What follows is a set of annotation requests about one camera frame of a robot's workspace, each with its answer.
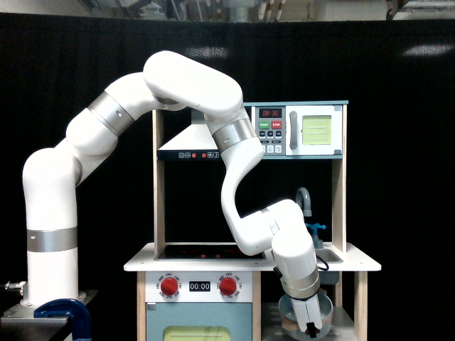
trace green start button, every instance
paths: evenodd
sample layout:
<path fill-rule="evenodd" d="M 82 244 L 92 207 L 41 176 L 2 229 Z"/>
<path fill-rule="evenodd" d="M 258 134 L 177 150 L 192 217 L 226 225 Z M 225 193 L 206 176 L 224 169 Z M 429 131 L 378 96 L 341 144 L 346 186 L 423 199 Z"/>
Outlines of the green start button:
<path fill-rule="evenodd" d="M 270 129 L 270 121 L 259 121 L 259 129 Z"/>

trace red button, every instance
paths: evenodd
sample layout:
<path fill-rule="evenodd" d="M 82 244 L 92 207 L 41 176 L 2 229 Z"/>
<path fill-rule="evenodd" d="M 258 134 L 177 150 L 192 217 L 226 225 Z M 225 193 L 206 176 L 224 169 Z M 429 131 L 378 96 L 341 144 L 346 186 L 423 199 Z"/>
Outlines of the red button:
<path fill-rule="evenodd" d="M 230 296 L 237 290 L 237 284 L 230 277 L 225 277 L 220 282 L 220 292 L 223 295 Z"/>
<path fill-rule="evenodd" d="M 281 129 L 282 122 L 281 121 L 272 121 L 272 129 Z"/>
<path fill-rule="evenodd" d="M 165 278 L 160 285 L 160 289 L 164 295 L 172 296 L 178 290 L 178 282 L 171 277 Z"/>

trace robotic arm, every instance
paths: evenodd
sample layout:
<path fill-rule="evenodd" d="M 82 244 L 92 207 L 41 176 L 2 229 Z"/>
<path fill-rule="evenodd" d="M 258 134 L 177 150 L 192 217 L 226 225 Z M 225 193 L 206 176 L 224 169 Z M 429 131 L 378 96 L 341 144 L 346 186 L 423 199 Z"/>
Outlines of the robotic arm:
<path fill-rule="evenodd" d="M 152 55 L 144 71 L 112 83 L 69 124 L 66 139 L 35 152 L 23 170 L 28 232 L 28 300 L 41 305 L 77 297 L 75 187 L 101 164 L 130 124 L 153 109 L 192 107 L 206 124 L 226 165 L 221 205 L 239 248 L 248 255 L 272 248 L 275 272 L 292 297 L 302 331 L 322 322 L 319 272 L 299 206 L 277 202 L 241 218 L 235 191 L 264 152 L 232 78 L 176 53 Z"/>

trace timer display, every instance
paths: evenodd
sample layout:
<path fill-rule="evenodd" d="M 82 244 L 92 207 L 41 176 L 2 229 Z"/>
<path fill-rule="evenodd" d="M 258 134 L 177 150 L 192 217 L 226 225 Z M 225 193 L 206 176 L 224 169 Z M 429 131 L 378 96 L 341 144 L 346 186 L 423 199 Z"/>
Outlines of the timer display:
<path fill-rule="evenodd" d="M 190 291 L 210 291 L 210 281 L 190 282 Z"/>
<path fill-rule="evenodd" d="M 281 109 L 271 109 L 271 108 L 263 108 L 259 109 L 259 118 L 260 119 L 281 119 L 282 117 L 282 110 Z"/>

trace oven door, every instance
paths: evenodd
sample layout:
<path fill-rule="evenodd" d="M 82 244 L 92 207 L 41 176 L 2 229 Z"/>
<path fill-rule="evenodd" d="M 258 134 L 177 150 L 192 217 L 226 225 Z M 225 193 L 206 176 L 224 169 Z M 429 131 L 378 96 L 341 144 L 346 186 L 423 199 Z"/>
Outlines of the oven door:
<path fill-rule="evenodd" d="M 146 323 L 147 341 L 252 341 L 252 304 L 148 304 Z"/>

